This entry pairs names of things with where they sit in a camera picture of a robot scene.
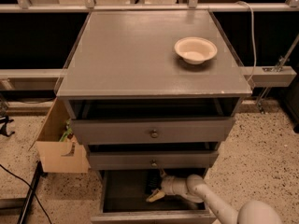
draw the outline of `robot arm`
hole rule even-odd
[[[199,175],[187,179],[162,173],[161,189],[155,190],[147,199],[154,202],[164,195],[179,195],[191,202],[205,202],[221,224],[282,224],[276,211],[266,203],[250,201],[237,213],[234,208],[214,193]]]

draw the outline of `floor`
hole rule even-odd
[[[34,141],[45,119],[43,108],[29,105],[28,112],[10,112],[16,131],[0,136],[0,163],[30,182],[38,162]],[[235,209],[249,200],[273,206],[283,223],[299,223],[299,134],[279,102],[264,103],[262,115],[252,101],[245,101],[236,114],[220,156],[205,177],[208,185]],[[0,170],[0,199],[24,197],[28,188]],[[36,192],[52,223],[90,223],[99,213],[101,184],[94,171],[87,174],[48,174]],[[48,223],[34,201],[28,223]],[[0,216],[0,223],[17,223],[18,215]]]

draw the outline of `white bowl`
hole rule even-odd
[[[217,47],[204,38],[186,37],[176,43],[175,51],[186,63],[199,64],[216,56]]]

